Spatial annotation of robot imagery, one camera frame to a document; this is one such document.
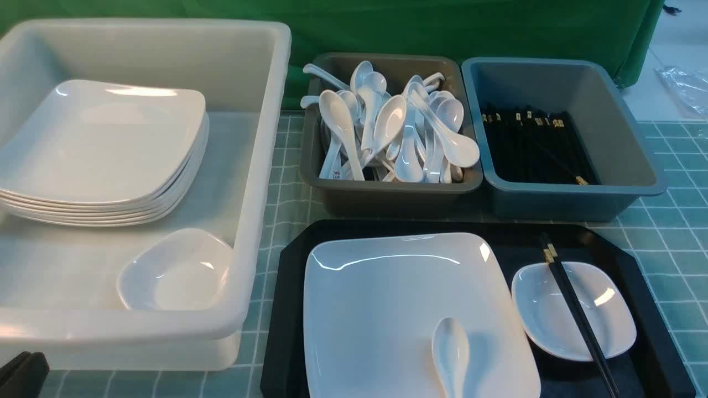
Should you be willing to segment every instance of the stack of white plates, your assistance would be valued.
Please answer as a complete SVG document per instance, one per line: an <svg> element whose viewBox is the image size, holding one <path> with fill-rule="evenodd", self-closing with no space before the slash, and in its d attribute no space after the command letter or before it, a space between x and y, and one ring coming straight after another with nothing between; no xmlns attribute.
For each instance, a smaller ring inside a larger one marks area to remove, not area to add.
<svg viewBox="0 0 708 398"><path fill-rule="evenodd" d="M197 174L205 109L197 91L66 81L0 148L0 204L81 227L160 219Z"/></svg>

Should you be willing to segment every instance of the gray plastic bin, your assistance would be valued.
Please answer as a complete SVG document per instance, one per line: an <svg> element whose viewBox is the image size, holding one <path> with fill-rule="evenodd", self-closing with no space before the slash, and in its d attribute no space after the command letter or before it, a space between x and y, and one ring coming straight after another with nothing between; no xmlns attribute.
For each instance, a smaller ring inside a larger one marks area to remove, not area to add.
<svg viewBox="0 0 708 398"><path fill-rule="evenodd" d="M663 173L637 134L607 72L575 60L471 58L462 64L484 176L491 185L497 217L536 220L611 220L640 196L666 190ZM533 106L567 110L600 181L599 186L516 183L494 171L480 107Z"/></svg>
<svg viewBox="0 0 708 398"><path fill-rule="evenodd" d="M368 59L374 70L382 73L388 83L388 92L400 93L414 74L423 78L435 72L445 75L439 89L448 90L464 106L464 120L460 132L474 139L472 118L467 105L462 75L451 59L417 55L383 55L330 53L318 56L313 63L324 68L344 82L359 62ZM309 95L319 95L324 89L334 89L320 79L310 80ZM319 178L325 149L319 134L319 107L308 107L302 131L300 175L304 182L319 190L327 210L335 215L397 215L437 217L452 209L458 197L475 191L482 182L481 165L464 170L461 183L385 183L379 181L344 181Z"/></svg>

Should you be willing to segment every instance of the gray-blue plastic bin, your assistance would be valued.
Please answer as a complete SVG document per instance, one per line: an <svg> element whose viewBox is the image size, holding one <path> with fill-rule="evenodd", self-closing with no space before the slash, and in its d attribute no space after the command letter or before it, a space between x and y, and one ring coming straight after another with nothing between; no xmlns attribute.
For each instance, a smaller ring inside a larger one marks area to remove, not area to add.
<svg viewBox="0 0 708 398"><path fill-rule="evenodd" d="M491 185L494 214L502 218L605 221L640 196L666 190L644 138L607 72L584 61L471 58L462 64L469 109ZM597 186L515 183L494 171L480 106L567 110L600 181Z"/></svg>

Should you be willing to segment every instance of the white plastic tub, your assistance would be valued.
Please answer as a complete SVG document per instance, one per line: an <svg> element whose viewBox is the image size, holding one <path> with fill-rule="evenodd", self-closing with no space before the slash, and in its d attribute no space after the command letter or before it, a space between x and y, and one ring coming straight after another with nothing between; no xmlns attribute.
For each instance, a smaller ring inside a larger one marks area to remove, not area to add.
<svg viewBox="0 0 708 398"><path fill-rule="evenodd" d="M289 28L256 21L41 20L0 40L0 144L68 79L198 90L211 121L192 187L158 222L97 230L0 213L0 363L24 350L46 352L54 369L216 370L234 362L289 56ZM121 268L185 227L234 246L221 300L203 311L126 310L115 289Z"/></svg>

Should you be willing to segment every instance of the black object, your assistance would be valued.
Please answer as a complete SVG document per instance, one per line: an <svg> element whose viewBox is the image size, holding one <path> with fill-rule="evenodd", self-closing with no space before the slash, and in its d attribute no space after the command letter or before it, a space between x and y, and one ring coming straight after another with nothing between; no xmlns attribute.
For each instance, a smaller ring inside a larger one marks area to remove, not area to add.
<svg viewBox="0 0 708 398"><path fill-rule="evenodd" d="M585 311L580 304L580 300L573 289L571 280L568 279L568 274L566 269L563 267L563 261L558 257L555 247L551 243L551 239L545 232L541 234L541 246L543 246L543 254L546 258L546 263L551 269L551 274L553 274L553 279L556 280L558 289L560 289L563 298L566 300L568 308L571 310L573 319L575 320L580 334L583 336L585 344L588 346L590 355L593 357L593 361L598 366L600 371L600 376L607 387L607 392L610 393L612 398L618 398L620 396L620 391L617 388L615 379L612 377L612 372L610 367L607 366L607 361L605 360L605 354L603 349L600 347L593 328L585 316Z"/></svg>
<svg viewBox="0 0 708 398"><path fill-rule="evenodd" d="M487 106L482 121L501 178L520 183L598 184L567 112Z"/></svg>
<svg viewBox="0 0 708 398"><path fill-rule="evenodd" d="M509 285L518 269L544 261L538 249L538 236L547 232L565 261L583 261L602 269L614 280L627 301L636 324L636 343L626 353L607 361L622 397L695 397L693 384L636 261L589 229L572 224L376 220L319 221L282 250L261 374L263 396L309 397L304 364L302 299L305 264L316 245L338 239L443 232L471 232L484 238L494 250ZM555 358L531 342L530 345L541 376L541 397L607 396L603 381L592 363Z"/></svg>
<svg viewBox="0 0 708 398"><path fill-rule="evenodd" d="M21 353L0 368L0 398L39 397L48 373L43 353Z"/></svg>
<svg viewBox="0 0 708 398"><path fill-rule="evenodd" d="M675 16L676 14L680 13L681 10L676 8L676 7L669 7L667 5L663 5L661 8L663 8L664 11L666 11L667 14Z"/></svg>

